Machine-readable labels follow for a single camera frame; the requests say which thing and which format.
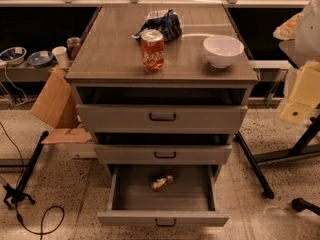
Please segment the cabinet top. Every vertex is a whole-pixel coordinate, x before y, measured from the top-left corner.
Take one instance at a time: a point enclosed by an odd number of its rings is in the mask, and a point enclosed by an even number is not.
[[[164,66],[157,73],[145,72],[140,41],[132,38],[151,11],[173,9],[183,33],[164,46]],[[213,34],[237,37],[221,5],[215,4],[105,4],[94,22],[66,79],[69,82],[198,83],[257,81],[243,53],[225,69],[211,66],[203,41]]]

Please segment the bowl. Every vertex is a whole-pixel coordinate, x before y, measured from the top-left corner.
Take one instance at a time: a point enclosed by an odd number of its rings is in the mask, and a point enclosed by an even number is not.
[[[27,50],[23,47],[12,47],[0,53],[0,60],[6,61],[8,65],[19,65],[24,61]]]
[[[35,52],[28,57],[27,61],[31,66],[36,68],[44,68],[52,63],[53,54],[50,51]]]
[[[224,35],[213,35],[203,42],[206,58],[216,68],[232,65],[244,50],[243,44],[236,38]]]

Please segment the red soda can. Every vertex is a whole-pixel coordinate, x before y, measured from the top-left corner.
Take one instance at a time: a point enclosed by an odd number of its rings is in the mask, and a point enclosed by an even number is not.
[[[154,29],[145,30],[141,35],[142,63],[148,72],[159,71],[164,63],[163,35]]]

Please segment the blue bowl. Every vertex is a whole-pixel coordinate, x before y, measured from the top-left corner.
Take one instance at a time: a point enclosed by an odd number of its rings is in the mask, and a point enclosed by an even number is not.
[[[27,61],[31,66],[36,68],[44,68],[52,63],[53,54],[50,51],[40,51],[32,53]]]
[[[0,54],[0,60],[6,61],[9,65],[19,65],[24,61],[27,50],[23,47],[12,47]]]

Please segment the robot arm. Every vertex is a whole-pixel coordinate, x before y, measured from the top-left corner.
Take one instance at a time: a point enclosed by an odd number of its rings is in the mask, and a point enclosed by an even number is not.
[[[297,78],[288,103],[280,118],[299,123],[320,103],[320,0],[311,0],[297,19],[296,51],[311,61],[297,71]]]

